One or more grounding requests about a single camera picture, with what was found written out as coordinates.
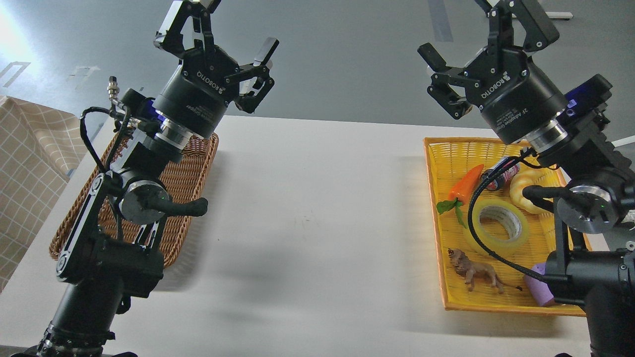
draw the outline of gray floor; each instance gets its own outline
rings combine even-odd
[[[537,53],[535,62],[562,91],[604,75],[614,85],[609,139],[635,135],[629,119],[635,2],[540,2],[547,11],[570,11],[574,19],[556,22],[560,40]],[[170,3],[0,0],[0,72],[10,67],[0,77],[0,95],[79,114],[107,105],[107,78],[115,75],[122,89],[156,96],[177,65],[152,45]],[[253,60],[266,37],[281,42],[273,58],[276,86],[257,116],[486,126],[477,111],[450,119],[425,94],[429,76],[416,52],[431,41],[450,65],[470,60],[488,35],[487,19],[472,1],[224,1],[212,21],[217,44],[241,64]],[[516,25],[520,43],[524,31]],[[228,114],[239,112],[231,106]],[[102,120],[97,116],[91,131]]]

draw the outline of toy carrot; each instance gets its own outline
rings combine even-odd
[[[448,194],[448,200],[437,203],[437,212],[442,214],[454,208],[454,211],[457,214],[458,223],[467,228],[465,222],[463,221],[463,212],[461,212],[458,208],[466,204],[472,197],[472,191],[474,191],[474,187],[480,181],[481,172],[484,167],[485,164],[475,166],[469,170],[454,186],[452,186],[450,193]]]

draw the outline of wicker basket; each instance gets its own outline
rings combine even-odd
[[[577,306],[537,306],[521,273],[492,257],[485,257],[471,250],[469,245],[465,243],[464,228],[457,222],[456,216],[450,213],[439,215],[436,211],[436,203],[447,198],[454,183],[461,179],[468,170],[481,163],[485,164],[485,168],[490,168],[502,156],[518,155],[522,147],[521,144],[504,145],[498,139],[489,138],[425,138],[424,149],[434,214],[443,304],[446,310],[585,316],[584,312]],[[544,174],[535,184],[543,186],[562,186],[565,184],[559,170],[542,170]],[[479,199],[481,198],[496,198],[511,202],[509,185],[500,191],[486,190]],[[544,262],[548,254],[555,250],[554,218],[551,213],[532,215],[521,211],[529,223],[529,239],[508,259],[522,266],[532,267],[536,263]],[[463,277],[459,276],[450,264],[450,258],[447,255],[448,248],[459,248],[472,261],[491,264],[503,281],[513,286],[520,285],[523,287],[523,291],[519,292],[508,287],[504,294],[498,294],[497,289],[489,287],[488,281],[477,279],[474,291],[469,292]]]
[[[110,148],[114,144],[114,139],[106,149],[102,160],[105,159]],[[126,141],[119,147],[117,156],[120,156],[121,150],[126,145]],[[176,203],[186,203],[201,197],[201,191],[205,185],[207,174],[210,170],[211,163],[218,148],[218,136],[214,133],[209,140],[199,139],[192,136],[188,144],[185,146],[183,160],[179,164],[168,163],[165,170],[159,177],[161,182],[166,186],[168,193]],[[88,194],[93,179],[97,176],[97,169],[93,171],[91,177],[79,193],[70,209],[70,212],[64,218],[62,225],[58,228],[53,241],[49,246],[49,254],[51,258],[57,260],[59,253],[70,235],[73,228],[77,213]],[[111,236],[116,236],[116,224],[114,217],[110,211],[110,207],[106,202],[101,207],[98,216],[99,224],[104,228],[105,232]],[[163,252],[164,267],[168,267],[176,261],[181,247],[185,240],[185,235],[192,221],[192,217],[168,217],[161,239],[159,249]],[[123,221],[124,240],[131,243],[137,235],[139,226],[127,221]]]

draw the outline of brown wicker basket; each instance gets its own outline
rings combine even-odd
[[[107,153],[114,144],[114,139],[106,149],[102,160],[105,160]],[[120,145],[117,156],[120,156],[121,150],[125,147],[126,141]],[[205,185],[207,174],[210,170],[211,163],[216,155],[218,148],[218,135],[214,133],[209,140],[192,137],[185,146],[183,160],[180,163],[168,163],[165,170],[159,177],[161,182],[166,186],[168,193],[176,203],[186,203],[201,197],[201,191]],[[73,228],[77,213],[88,194],[91,183],[97,176],[97,168],[93,171],[91,177],[79,193],[79,196],[73,203],[69,213],[58,228],[53,241],[49,246],[49,254],[51,258],[57,260],[59,253],[69,237]],[[98,216],[99,224],[104,228],[105,232],[111,236],[115,236],[117,229],[114,217],[110,211],[110,207],[106,202],[101,207]],[[168,217],[168,221],[163,232],[161,245],[159,249],[163,252],[163,265],[168,267],[176,261],[181,251],[187,229],[190,226],[192,217]],[[122,224],[124,232],[124,240],[131,243],[137,235],[139,226],[127,221]]]

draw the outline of plastic lion figurine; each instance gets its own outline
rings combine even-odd
[[[504,293],[503,285],[511,286],[523,291],[520,286],[513,286],[505,284],[494,270],[494,267],[487,263],[477,263],[471,261],[461,249],[448,248],[448,255],[450,256],[450,263],[454,267],[454,271],[461,276],[465,276],[465,284],[469,284],[467,290],[472,291],[474,289],[474,277],[481,277],[491,279],[490,286],[492,288],[498,288],[498,293]]]

